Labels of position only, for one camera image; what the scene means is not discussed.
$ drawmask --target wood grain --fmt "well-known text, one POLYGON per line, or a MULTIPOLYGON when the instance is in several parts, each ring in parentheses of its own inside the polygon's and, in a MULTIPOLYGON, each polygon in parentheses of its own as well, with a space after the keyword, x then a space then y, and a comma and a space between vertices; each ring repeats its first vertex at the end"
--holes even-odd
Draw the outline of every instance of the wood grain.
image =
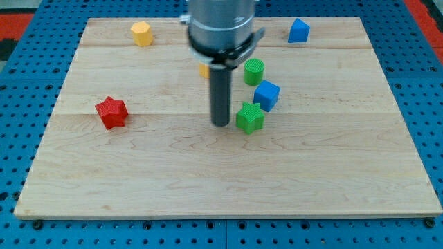
POLYGON ((265 128, 235 127, 253 87, 233 73, 232 122, 209 122, 208 82, 176 19, 90 19, 30 169, 20 219, 335 219, 437 216, 442 208, 357 18, 293 18, 267 28, 255 57, 280 99, 265 128), (107 131, 95 104, 123 99, 107 131))

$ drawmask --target blue block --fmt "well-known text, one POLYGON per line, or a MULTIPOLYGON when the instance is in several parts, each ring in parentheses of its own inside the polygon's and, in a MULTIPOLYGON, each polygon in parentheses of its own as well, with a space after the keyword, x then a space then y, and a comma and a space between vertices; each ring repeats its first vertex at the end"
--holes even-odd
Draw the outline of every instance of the blue block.
POLYGON ((305 42, 307 41, 307 36, 309 35, 309 25, 304 21, 297 18, 291 27, 291 32, 289 32, 288 42, 305 42))
POLYGON ((260 107, 270 112, 278 101, 280 87, 263 80, 254 92, 254 104, 260 103, 260 107))

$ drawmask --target red block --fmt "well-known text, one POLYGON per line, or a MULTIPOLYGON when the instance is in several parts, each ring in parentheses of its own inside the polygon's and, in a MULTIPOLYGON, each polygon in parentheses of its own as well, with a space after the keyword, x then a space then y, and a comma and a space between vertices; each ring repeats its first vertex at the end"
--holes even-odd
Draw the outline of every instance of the red block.
POLYGON ((114 100, 108 96, 104 102, 96 105, 96 109, 106 129, 125 126, 127 110, 122 100, 114 100))

